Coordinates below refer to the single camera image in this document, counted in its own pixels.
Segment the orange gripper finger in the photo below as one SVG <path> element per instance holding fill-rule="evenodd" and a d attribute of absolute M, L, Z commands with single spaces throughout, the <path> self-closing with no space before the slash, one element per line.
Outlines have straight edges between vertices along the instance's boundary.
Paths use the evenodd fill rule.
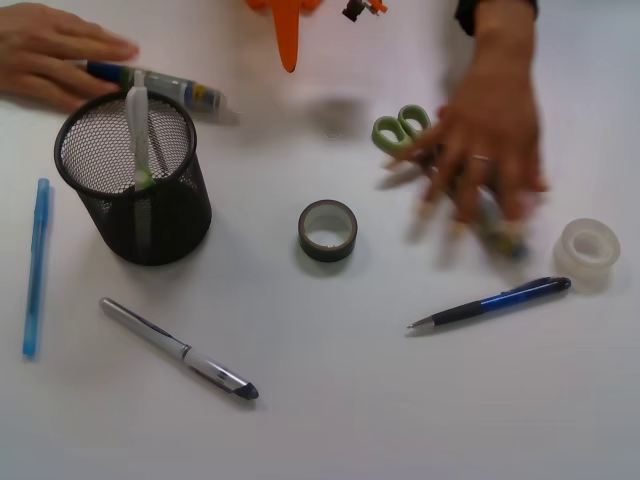
<path fill-rule="evenodd" d="M 247 0 L 246 4 L 256 12 L 271 12 L 281 63 L 286 72 L 292 73 L 298 59 L 299 17 L 313 13 L 320 0 Z"/>

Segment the dark sleeve forearm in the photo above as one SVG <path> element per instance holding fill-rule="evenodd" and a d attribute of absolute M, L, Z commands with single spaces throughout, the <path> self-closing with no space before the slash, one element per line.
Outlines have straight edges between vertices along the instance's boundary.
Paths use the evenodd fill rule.
<path fill-rule="evenodd" d="M 538 2 L 524 0 L 459 1 L 455 9 L 455 20 L 469 36 L 526 28 L 535 23 L 537 15 Z"/>

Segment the person's left hand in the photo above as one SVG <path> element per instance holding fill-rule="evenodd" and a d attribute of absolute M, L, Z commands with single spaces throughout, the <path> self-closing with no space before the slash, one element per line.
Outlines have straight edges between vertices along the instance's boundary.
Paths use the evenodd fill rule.
<path fill-rule="evenodd" d="M 480 187 L 495 180 L 507 229 L 520 232 L 527 196 L 546 189 L 532 79 L 535 37 L 535 23 L 474 36 L 471 63 L 438 123 L 395 155 L 394 167 L 444 148 L 429 173 L 420 217 L 457 181 L 455 222 L 468 224 L 478 213 Z"/>

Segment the person's right hand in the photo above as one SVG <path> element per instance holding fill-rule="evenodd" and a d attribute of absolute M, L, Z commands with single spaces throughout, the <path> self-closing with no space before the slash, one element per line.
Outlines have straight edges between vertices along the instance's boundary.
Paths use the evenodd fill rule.
<path fill-rule="evenodd" d="M 137 56 L 131 41 L 76 16 L 39 3 L 1 9 L 1 93 L 75 111 L 117 90 L 76 65 L 124 62 Z"/>

